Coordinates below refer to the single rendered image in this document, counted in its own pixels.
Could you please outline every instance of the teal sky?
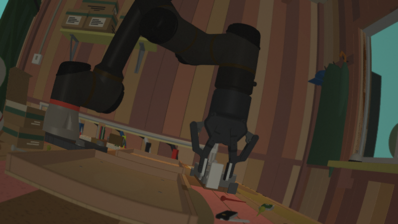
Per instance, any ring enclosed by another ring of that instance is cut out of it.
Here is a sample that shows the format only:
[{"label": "teal sky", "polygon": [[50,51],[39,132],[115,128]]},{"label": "teal sky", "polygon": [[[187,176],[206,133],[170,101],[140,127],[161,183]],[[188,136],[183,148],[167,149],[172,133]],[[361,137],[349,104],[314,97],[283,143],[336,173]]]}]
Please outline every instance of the teal sky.
[{"label": "teal sky", "polygon": [[372,36],[372,71],[382,76],[375,157],[392,158],[389,136],[398,123],[398,22]]},{"label": "teal sky", "polygon": [[5,5],[7,5],[7,0],[0,0],[0,18],[3,15]]}]

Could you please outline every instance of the green curtain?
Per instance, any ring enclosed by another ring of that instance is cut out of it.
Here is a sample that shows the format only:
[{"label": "green curtain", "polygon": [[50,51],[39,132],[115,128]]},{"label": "green curtain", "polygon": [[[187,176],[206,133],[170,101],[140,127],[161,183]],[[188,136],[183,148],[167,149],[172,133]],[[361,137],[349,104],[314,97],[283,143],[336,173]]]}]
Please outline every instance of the green curtain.
[{"label": "green curtain", "polygon": [[3,112],[9,69],[16,66],[23,42],[37,14],[34,0],[9,0],[0,18],[0,57],[7,72],[0,86],[0,111]]},{"label": "green curtain", "polygon": [[318,115],[307,164],[327,166],[329,160],[340,160],[344,124],[347,114],[349,71],[329,64],[322,83]]}]

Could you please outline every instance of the wooden tray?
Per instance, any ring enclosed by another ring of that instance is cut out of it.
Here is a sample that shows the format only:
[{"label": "wooden tray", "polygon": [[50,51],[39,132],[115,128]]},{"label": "wooden tray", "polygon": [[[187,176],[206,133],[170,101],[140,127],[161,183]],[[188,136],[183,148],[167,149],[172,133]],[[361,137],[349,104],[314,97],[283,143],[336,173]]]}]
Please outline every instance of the wooden tray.
[{"label": "wooden tray", "polygon": [[128,159],[137,163],[142,163],[148,166],[156,167],[163,170],[168,170],[175,173],[185,175],[185,166],[181,161],[167,158],[160,155],[155,155],[137,149],[120,149],[116,150],[115,156]]},{"label": "wooden tray", "polygon": [[198,222],[182,174],[95,149],[12,152],[5,173],[125,222]]}]

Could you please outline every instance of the yellow shelf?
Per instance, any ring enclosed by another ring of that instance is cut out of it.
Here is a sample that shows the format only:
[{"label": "yellow shelf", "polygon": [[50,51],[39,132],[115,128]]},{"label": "yellow shelf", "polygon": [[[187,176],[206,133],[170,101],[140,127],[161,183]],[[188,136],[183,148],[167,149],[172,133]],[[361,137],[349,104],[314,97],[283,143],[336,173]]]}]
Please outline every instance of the yellow shelf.
[{"label": "yellow shelf", "polygon": [[[68,39],[71,40],[70,34],[73,34],[79,42],[95,43],[109,45],[115,34],[113,33],[102,33],[85,30],[75,29],[61,29],[61,33]],[[146,38],[140,37],[135,45],[134,49],[140,49],[139,42],[143,42],[146,51],[156,52],[158,47],[156,44],[149,42]]]},{"label": "yellow shelf", "polygon": [[398,164],[387,163],[364,163],[364,162],[347,162],[347,161],[332,161],[327,163],[329,167],[346,168],[352,170],[374,171],[382,173],[396,173],[398,174]]}]

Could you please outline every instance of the pink surface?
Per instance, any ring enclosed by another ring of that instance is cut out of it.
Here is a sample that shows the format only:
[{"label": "pink surface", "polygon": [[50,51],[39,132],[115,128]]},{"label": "pink surface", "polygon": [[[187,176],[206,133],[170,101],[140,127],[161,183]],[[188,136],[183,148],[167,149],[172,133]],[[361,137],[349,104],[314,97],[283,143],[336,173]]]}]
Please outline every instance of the pink surface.
[{"label": "pink surface", "polygon": [[[218,196],[219,201],[221,201],[220,198],[223,195],[226,196],[227,198],[240,201],[240,199],[233,194],[227,194],[219,191],[214,191],[214,193]],[[232,202],[232,201],[224,201],[224,203],[229,207],[229,210],[238,212],[238,217],[241,220],[249,220],[251,224],[273,224],[271,221],[269,221],[262,215],[256,216],[258,211],[255,211],[246,203]]]},{"label": "pink surface", "polygon": [[38,190],[4,173],[5,161],[0,161],[0,203]]}]

